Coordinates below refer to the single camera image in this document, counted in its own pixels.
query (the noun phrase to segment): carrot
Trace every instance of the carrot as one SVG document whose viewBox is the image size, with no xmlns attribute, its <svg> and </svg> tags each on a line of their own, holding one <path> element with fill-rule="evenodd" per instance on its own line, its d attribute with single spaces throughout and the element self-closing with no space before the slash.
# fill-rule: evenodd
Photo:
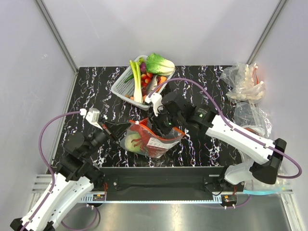
<svg viewBox="0 0 308 231">
<path fill-rule="evenodd" d="M 166 78 L 165 76 L 161 76 L 161 77 L 160 77 L 160 81 L 159 81 L 158 84 L 162 84 L 162 83 L 165 82 L 166 80 L 167 80 L 167 78 Z"/>
</svg>

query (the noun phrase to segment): cabbage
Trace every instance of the cabbage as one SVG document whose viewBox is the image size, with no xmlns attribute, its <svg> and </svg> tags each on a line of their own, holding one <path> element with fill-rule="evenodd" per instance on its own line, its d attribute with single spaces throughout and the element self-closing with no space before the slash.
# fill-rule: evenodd
<svg viewBox="0 0 308 231">
<path fill-rule="evenodd" d="M 141 143 L 139 133 L 133 133 L 125 137 L 125 149 L 130 152 L 140 152 Z"/>
<path fill-rule="evenodd" d="M 163 58 L 159 54 L 152 53 L 146 60 L 146 71 L 158 74 L 160 76 L 168 76 L 174 72 L 174 63 Z"/>
</svg>

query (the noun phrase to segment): cable tie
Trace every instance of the cable tie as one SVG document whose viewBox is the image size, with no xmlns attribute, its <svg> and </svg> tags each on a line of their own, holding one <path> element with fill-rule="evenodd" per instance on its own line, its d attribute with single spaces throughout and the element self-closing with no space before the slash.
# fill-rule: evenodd
<svg viewBox="0 0 308 231">
<path fill-rule="evenodd" d="M 25 220 L 25 223 L 27 223 L 27 222 L 31 223 L 32 219 L 30 220 L 30 217 L 29 217 L 27 220 Z"/>
<path fill-rule="evenodd" d="M 263 148 L 268 148 L 270 145 L 269 144 L 267 144 L 267 143 L 264 143 L 264 146 L 263 146 Z"/>
</svg>

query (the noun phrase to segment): purple vegetable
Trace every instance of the purple vegetable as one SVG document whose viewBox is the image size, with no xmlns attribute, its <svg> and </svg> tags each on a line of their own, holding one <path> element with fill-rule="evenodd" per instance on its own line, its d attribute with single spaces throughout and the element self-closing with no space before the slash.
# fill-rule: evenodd
<svg viewBox="0 0 308 231">
<path fill-rule="evenodd" d="M 140 72 L 145 73 L 146 72 L 146 66 L 145 66 L 145 62 L 142 62 L 140 64 Z"/>
</svg>

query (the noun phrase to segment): clear plastic bag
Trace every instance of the clear plastic bag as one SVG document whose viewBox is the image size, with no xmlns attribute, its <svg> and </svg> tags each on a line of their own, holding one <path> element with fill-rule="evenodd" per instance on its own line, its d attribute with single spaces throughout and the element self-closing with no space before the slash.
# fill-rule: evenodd
<svg viewBox="0 0 308 231">
<path fill-rule="evenodd" d="M 265 84 L 263 81 L 258 82 L 256 71 L 256 64 L 237 64 L 224 69 L 220 79 L 233 88 L 226 94 L 231 102 L 257 103 L 262 99 L 265 94 Z"/>
<path fill-rule="evenodd" d="M 245 182 L 243 193 L 251 195 L 269 195 L 281 193 L 285 190 L 290 190 L 291 185 L 286 179 L 277 178 L 275 184 L 265 184 L 258 180 L 253 180 L 253 183 L 248 180 Z"/>
<path fill-rule="evenodd" d="M 168 135 L 160 137 L 151 131 L 152 126 L 149 119 L 130 122 L 131 126 L 127 129 L 126 136 L 121 140 L 120 146 L 127 151 L 151 158 L 160 158 L 179 143 L 185 135 L 179 129 L 173 128 Z"/>
<path fill-rule="evenodd" d="M 237 103 L 234 110 L 234 122 L 261 137 L 270 138 L 272 131 L 270 115 L 253 104 Z"/>
</svg>

